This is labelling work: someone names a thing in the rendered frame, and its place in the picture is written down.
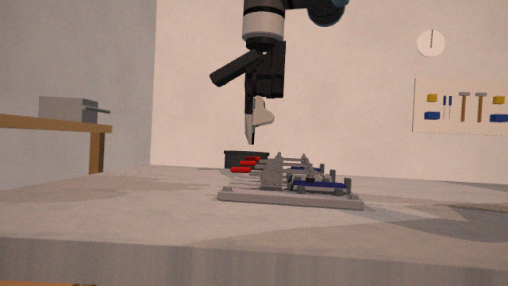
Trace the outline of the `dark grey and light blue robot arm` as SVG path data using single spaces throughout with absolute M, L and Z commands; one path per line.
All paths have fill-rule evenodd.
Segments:
M 350 0 L 244 0 L 242 39 L 272 37 L 283 41 L 285 10 L 307 9 L 310 20 L 318 26 L 335 25 L 344 14 Z M 335 23 L 336 22 L 336 23 Z M 225 66 L 210 73 L 217 87 L 244 74 L 245 67 L 257 61 L 255 49 L 246 52 Z

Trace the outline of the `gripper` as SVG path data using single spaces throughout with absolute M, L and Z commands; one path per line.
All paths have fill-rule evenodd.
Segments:
M 262 97 L 283 98 L 286 41 L 272 37 L 250 37 L 246 40 L 246 48 L 255 49 L 260 57 L 245 67 L 244 80 L 244 133 L 248 144 L 254 145 L 255 128 L 270 125 L 275 120 L 274 114 L 265 109 Z

